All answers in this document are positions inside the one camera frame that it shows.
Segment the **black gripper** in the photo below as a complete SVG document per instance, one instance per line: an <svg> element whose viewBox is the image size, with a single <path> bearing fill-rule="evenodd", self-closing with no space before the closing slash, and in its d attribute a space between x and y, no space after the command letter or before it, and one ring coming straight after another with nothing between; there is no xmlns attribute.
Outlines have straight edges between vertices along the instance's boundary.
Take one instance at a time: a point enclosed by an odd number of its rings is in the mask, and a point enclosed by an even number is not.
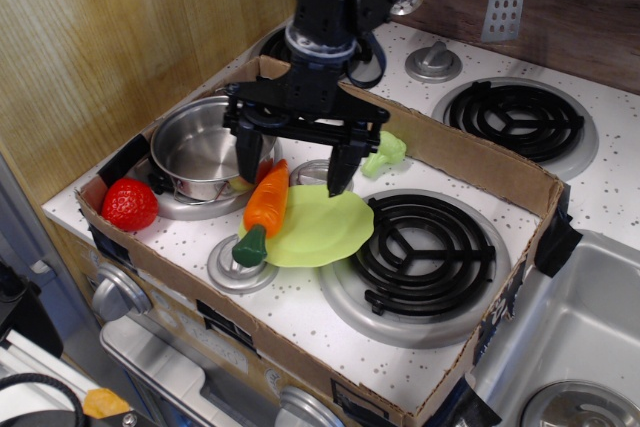
<svg viewBox="0 0 640 427"><path fill-rule="evenodd" d="M223 125L236 135L239 174L255 184L262 135L332 147L327 175L330 197L341 195L363 157L377 149L390 113L339 85L331 74L318 76L292 65L282 74L260 74L224 86L228 106Z"/></svg>

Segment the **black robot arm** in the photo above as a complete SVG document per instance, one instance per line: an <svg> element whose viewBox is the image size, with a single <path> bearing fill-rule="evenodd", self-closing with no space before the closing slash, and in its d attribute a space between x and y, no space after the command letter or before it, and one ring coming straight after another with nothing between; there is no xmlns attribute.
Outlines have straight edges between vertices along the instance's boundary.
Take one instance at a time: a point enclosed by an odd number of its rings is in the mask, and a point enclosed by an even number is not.
<svg viewBox="0 0 640 427"><path fill-rule="evenodd" d="M331 196L344 192L362 159L376 151L390 114L339 85L358 41L389 21L394 0L296 0L286 26L291 51L280 77L229 84L224 125L236 138L239 174L258 176L264 136L329 145Z"/></svg>

